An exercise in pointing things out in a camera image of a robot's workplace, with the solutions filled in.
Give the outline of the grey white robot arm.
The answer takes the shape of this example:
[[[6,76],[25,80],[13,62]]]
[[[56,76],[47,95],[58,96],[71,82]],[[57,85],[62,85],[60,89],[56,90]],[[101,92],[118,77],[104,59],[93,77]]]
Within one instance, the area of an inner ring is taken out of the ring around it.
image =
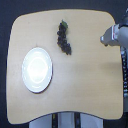
[[[128,15],[124,16],[119,24],[107,29],[100,41],[105,46],[121,46],[128,48]]]

